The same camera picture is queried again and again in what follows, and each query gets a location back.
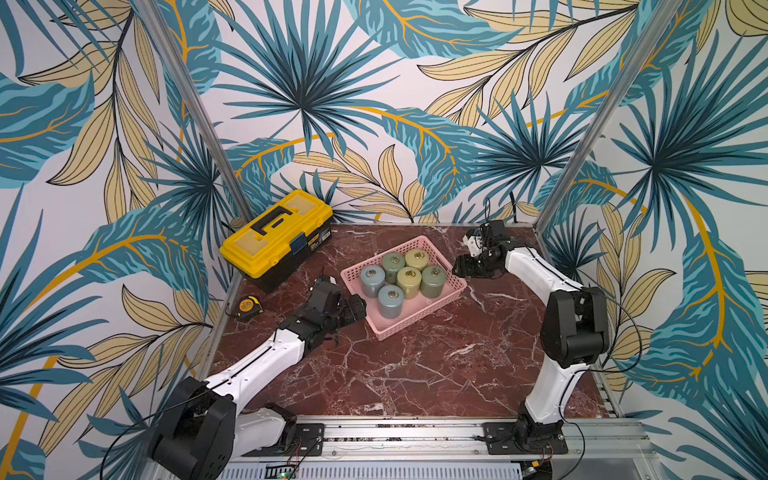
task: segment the pink basket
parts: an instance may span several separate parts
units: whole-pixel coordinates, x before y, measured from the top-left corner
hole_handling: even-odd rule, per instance
[[[416,298],[406,300],[405,303],[403,303],[402,313],[399,317],[396,319],[386,319],[379,313],[378,300],[369,298],[362,293],[360,272],[362,272],[362,269],[368,265],[379,265],[382,257],[389,252],[400,252],[405,255],[408,250],[413,250],[414,248],[420,248],[429,255],[430,265],[439,265],[443,267],[448,274],[448,279],[445,281],[445,285],[443,286],[442,293],[439,297],[429,299],[419,293]],[[430,313],[440,310],[448,303],[456,300],[462,294],[462,290],[467,287],[466,281],[451,273],[451,264],[442,253],[440,253],[440,250],[437,250],[432,242],[423,235],[405,243],[401,243],[397,247],[389,249],[386,252],[381,252],[379,255],[371,257],[368,260],[352,265],[349,268],[345,268],[341,271],[341,277],[351,293],[358,293],[368,303],[366,321],[373,329],[373,332],[376,334],[376,338],[379,339],[379,341],[384,340],[388,336],[406,328],[408,325],[415,323],[416,320],[422,319]]]

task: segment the tape measure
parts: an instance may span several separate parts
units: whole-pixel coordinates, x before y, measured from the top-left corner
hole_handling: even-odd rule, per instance
[[[238,320],[247,320],[263,312],[259,300],[253,295],[246,295],[237,301],[237,308],[230,316],[234,316]]]

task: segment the marble surface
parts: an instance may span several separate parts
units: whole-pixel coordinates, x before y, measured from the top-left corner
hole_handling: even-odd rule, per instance
[[[529,228],[509,231],[535,244]],[[255,294],[265,312],[249,322],[228,322],[211,372],[260,345],[305,301],[321,269],[343,285],[341,270],[418,235],[453,261],[465,252],[465,232],[466,227],[335,225],[328,243],[275,292],[265,295],[243,282],[240,294]],[[282,372],[246,412],[275,402],[304,415],[515,416],[541,367],[543,314],[541,302],[510,274],[471,279],[461,298],[382,342],[364,320],[347,326],[338,346],[325,342]],[[607,416],[590,375],[582,376],[566,416]]]

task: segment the yellow-green canister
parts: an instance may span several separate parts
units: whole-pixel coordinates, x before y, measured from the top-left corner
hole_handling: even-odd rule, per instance
[[[440,266],[430,265],[422,270],[422,295],[427,298],[437,298],[442,293],[446,280],[445,270]]]
[[[412,266],[407,266],[397,273],[397,286],[399,286],[406,295],[406,300],[410,300],[416,295],[419,295],[419,286],[421,286],[421,284],[422,273]]]
[[[429,263],[429,255],[420,248],[406,252],[406,266],[412,266],[420,271]]]
[[[406,266],[406,258],[400,252],[389,252],[382,257],[382,268],[386,275],[386,282],[394,285],[397,283],[397,273]]]

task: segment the wallpaper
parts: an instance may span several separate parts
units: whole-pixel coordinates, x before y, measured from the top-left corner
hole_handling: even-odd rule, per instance
[[[164,4],[190,67],[215,60],[208,3]],[[11,0],[0,23],[0,478],[98,478],[137,423],[104,476],[136,478],[140,420],[219,320],[233,211],[128,0]]]
[[[768,2],[703,3],[681,41],[684,4],[667,37],[682,55],[648,59],[655,80],[635,82],[544,239],[559,269],[621,305],[606,367],[637,366],[607,382],[669,478],[763,479]]]
[[[215,3],[220,57],[188,63],[219,72],[199,90],[257,213],[301,188],[337,221],[463,223],[538,215],[658,0]]]

